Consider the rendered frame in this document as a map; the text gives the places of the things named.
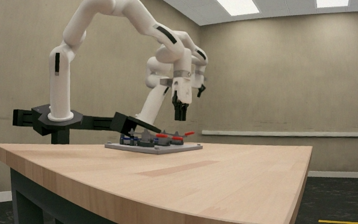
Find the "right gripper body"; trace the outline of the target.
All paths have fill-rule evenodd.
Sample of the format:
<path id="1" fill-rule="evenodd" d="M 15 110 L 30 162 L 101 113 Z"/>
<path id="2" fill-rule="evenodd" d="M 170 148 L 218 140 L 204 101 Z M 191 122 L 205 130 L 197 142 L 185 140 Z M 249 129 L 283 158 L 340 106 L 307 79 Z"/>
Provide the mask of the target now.
<path id="1" fill-rule="evenodd" d="M 190 80 L 189 80 L 190 79 Z M 175 91 L 177 90 L 177 102 L 183 102 L 190 104 L 192 100 L 191 96 L 191 78 L 187 77 L 174 77 L 172 90 L 171 90 L 171 100 Z"/>

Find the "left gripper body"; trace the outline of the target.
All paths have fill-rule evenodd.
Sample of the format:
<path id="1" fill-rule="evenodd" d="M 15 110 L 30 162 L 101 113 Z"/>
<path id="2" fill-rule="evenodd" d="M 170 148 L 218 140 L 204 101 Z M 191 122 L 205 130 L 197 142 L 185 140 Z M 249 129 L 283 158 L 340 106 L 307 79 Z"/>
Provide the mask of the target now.
<path id="1" fill-rule="evenodd" d="M 199 75 L 196 73 L 191 75 L 191 87 L 196 88 L 196 89 L 199 89 L 199 88 L 202 89 L 201 86 L 203 84 L 203 81 L 204 81 L 203 75 Z"/>

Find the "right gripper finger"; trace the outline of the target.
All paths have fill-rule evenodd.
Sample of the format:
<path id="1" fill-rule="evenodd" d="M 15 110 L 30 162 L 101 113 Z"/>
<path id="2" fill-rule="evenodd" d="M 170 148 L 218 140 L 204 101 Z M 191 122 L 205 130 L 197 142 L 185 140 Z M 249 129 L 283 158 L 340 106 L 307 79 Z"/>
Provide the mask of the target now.
<path id="1" fill-rule="evenodd" d="M 177 102 L 177 90 L 174 93 L 172 103 L 174 105 L 174 119 L 175 120 L 182 120 L 182 102 Z"/>
<path id="2" fill-rule="evenodd" d="M 189 106 L 189 104 L 187 104 L 187 103 L 182 104 L 182 120 L 180 120 L 180 121 L 186 121 L 186 114 L 187 114 L 188 106 Z"/>

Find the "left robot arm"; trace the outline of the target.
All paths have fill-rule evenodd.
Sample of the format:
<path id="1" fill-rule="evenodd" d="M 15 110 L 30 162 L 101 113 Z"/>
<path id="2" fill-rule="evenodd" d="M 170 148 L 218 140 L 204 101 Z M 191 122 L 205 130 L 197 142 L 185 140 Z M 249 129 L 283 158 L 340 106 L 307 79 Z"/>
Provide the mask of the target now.
<path id="1" fill-rule="evenodd" d="M 194 45 L 193 41 L 186 32 L 173 31 L 177 37 L 181 40 L 184 48 L 188 48 L 191 51 L 191 64 L 195 64 L 195 70 L 193 73 L 204 75 L 205 67 L 208 63 L 208 58 L 204 51 Z M 155 57 L 151 57 L 146 65 L 146 77 L 145 83 L 148 88 L 153 89 L 143 106 L 143 109 L 139 115 L 135 115 L 136 119 L 142 120 L 150 125 L 153 125 L 156 115 L 161 107 L 161 104 L 170 90 L 170 87 L 159 85 L 159 79 L 169 78 L 164 75 L 158 75 L 158 73 L 169 73 L 171 64 L 160 63 Z M 153 125 L 154 126 L 154 125 Z"/>

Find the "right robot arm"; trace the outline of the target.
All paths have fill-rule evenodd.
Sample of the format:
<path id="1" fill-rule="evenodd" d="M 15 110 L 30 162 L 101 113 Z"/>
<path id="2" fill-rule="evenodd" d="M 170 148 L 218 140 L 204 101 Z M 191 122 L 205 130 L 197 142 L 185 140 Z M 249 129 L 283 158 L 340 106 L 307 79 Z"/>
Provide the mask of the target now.
<path id="1" fill-rule="evenodd" d="M 165 46 L 155 52 L 158 62 L 173 64 L 173 77 L 160 79 L 159 85 L 172 88 L 174 77 L 191 78 L 191 51 L 184 49 L 177 35 L 156 22 L 139 0 L 83 0 L 63 32 L 63 41 L 49 56 L 51 112 L 48 119 L 64 122 L 70 112 L 70 63 L 81 47 L 86 29 L 97 13 L 127 17 L 142 35 L 159 39 Z"/>

